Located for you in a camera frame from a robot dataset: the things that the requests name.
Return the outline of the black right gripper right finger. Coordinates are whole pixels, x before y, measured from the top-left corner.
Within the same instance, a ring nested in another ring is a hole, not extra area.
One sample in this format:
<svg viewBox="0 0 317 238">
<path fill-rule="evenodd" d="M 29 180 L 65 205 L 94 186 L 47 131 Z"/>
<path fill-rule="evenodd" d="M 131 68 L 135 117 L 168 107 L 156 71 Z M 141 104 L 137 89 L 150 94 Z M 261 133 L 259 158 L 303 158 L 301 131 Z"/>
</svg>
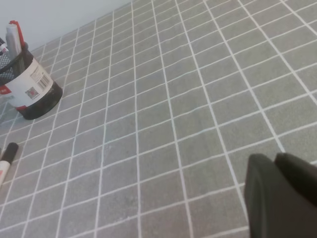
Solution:
<svg viewBox="0 0 317 238">
<path fill-rule="evenodd" d="M 274 163 L 290 185 L 316 207 L 316 166 L 289 153 L 277 153 Z"/>
</svg>

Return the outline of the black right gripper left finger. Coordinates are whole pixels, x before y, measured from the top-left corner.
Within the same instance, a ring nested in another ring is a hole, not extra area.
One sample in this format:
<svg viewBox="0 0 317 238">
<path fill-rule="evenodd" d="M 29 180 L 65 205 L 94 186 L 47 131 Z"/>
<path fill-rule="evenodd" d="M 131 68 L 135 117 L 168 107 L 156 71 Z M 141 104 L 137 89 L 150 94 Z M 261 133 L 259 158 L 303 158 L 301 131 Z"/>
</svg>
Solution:
<svg viewBox="0 0 317 238">
<path fill-rule="evenodd" d="M 264 154 L 248 159 L 244 198 L 252 238 L 315 238 L 317 207 Z"/>
</svg>

